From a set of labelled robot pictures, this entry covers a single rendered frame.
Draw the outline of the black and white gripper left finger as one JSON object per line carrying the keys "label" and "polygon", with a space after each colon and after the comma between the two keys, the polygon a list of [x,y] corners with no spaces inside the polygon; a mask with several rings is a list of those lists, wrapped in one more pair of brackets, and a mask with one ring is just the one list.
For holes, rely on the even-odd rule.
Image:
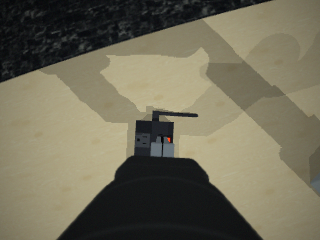
{"label": "black and white gripper left finger", "polygon": [[162,137],[157,136],[156,142],[151,142],[150,156],[162,157]]}

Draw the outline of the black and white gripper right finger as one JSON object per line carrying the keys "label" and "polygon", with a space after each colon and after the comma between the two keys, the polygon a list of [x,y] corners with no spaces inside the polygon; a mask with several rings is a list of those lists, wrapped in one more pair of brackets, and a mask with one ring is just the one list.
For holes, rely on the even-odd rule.
{"label": "black and white gripper right finger", "polygon": [[162,137],[162,157],[174,157],[174,143],[169,143],[167,137]]}

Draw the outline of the black power strip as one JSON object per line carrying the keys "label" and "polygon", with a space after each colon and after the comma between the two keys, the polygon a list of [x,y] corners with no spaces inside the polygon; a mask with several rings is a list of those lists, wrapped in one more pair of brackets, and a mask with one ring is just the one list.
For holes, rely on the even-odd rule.
{"label": "black power strip", "polygon": [[150,156],[151,142],[156,142],[157,136],[167,137],[173,143],[174,122],[159,121],[159,115],[198,117],[198,114],[152,112],[152,121],[136,120],[134,155]]}

